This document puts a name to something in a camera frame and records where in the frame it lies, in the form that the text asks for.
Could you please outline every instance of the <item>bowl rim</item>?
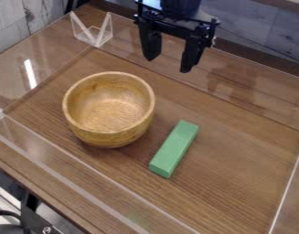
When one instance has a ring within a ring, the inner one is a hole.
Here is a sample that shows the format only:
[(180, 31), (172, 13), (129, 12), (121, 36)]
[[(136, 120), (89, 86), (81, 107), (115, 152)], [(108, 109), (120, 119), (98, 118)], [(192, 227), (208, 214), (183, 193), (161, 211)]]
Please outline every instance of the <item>bowl rim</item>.
[[(145, 87), (148, 93), (149, 93), (149, 108), (148, 110), (145, 111), (143, 117), (136, 121), (133, 122), (133, 124), (131, 124), (129, 126), (121, 128), (119, 131), (108, 131), (108, 132), (97, 132), (94, 131), (93, 129), (90, 128), (86, 128), (84, 126), (81, 126), (76, 121), (74, 119), (72, 118), (70, 114), (69, 114), (69, 111), (68, 111), (68, 106), (66, 106), (66, 101), (68, 101), (68, 97), (69, 97), (69, 94), (70, 92), (74, 90), (74, 88), (77, 87), (77, 85), (82, 82), (85, 82), (86, 80), (89, 79), (94, 79), (100, 76), (104, 76), (104, 75), (124, 75), (127, 76), (128, 78), (136, 80), (137, 82), (140, 82), (143, 84), (143, 86)], [(120, 72), (120, 71), (105, 71), (105, 72), (98, 72), (98, 73), (94, 73), (92, 75), (89, 75), (88, 77), (82, 78), (81, 80), (78, 80), (72, 86), (70, 88), (68, 89), (65, 95), (64, 95), (64, 99), (62, 99), (62, 112), (64, 112), (64, 117), (65, 119), (72, 123), (72, 125), (74, 125), (80, 130), (82, 131), (86, 131), (86, 132), (90, 132), (90, 133), (100, 133), (100, 134), (113, 134), (113, 133), (123, 133), (125, 132), (127, 130), (131, 130), (133, 129), (140, 123), (143, 123), (148, 117), (151, 116), (152, 114), (152, 111), (153, 111), (153, 107), (155, 107), (155, 95), (153, 95), (153, 91), (152, 91), (152, 88), (151, 86), (148, 85), (148, 83), (145, 81), (143, 81), (137, 76), (127, 73), (127, 72)]]

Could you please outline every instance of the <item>robotic arm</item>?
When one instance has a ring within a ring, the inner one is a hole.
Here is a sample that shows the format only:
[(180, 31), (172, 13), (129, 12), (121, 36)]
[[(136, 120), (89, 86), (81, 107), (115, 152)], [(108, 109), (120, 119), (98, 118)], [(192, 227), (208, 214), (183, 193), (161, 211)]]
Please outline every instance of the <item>robotic arm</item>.
[(161, 53), (161, 32), (185, 40), (180, 72), (199, 63), (204, 48), (211, 48), (220, 21), (200, 9), (201, 0), (135, 0), (143, 54), (153, 60)]

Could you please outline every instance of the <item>wooden bowl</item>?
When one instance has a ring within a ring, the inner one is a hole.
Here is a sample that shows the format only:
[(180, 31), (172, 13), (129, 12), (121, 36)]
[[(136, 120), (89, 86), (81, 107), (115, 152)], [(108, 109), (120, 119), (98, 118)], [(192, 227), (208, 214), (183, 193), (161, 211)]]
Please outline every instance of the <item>wooden bowl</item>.
[(102, 72), (80, 80), (64, 95), (62, 110), (78, 139), (116, 148), (147, 131), (153, 114), (153, 92), (139, 77)]

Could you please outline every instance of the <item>green rectangular block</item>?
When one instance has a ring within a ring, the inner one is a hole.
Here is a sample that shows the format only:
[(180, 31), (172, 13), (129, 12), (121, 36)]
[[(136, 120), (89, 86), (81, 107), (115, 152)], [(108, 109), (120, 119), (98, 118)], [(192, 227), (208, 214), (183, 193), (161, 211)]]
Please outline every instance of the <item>green rectangular block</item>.
[(197, 131), (199, 127), (195, 124), (185, 121), (177, 122), (161, 148), (149, 161), (151, 172), (164, 178), (169, 178)]

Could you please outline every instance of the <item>green block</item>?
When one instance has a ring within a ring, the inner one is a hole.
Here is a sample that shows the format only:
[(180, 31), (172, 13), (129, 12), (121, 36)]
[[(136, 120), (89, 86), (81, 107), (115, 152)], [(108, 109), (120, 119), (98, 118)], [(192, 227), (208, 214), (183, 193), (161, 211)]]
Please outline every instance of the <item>green block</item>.
[(185, 121), (179, 121), (167, 136), (164, 144), (149, 161), (149, 171), (169, 178), (177, 163), (192, 143), (199, 127)]

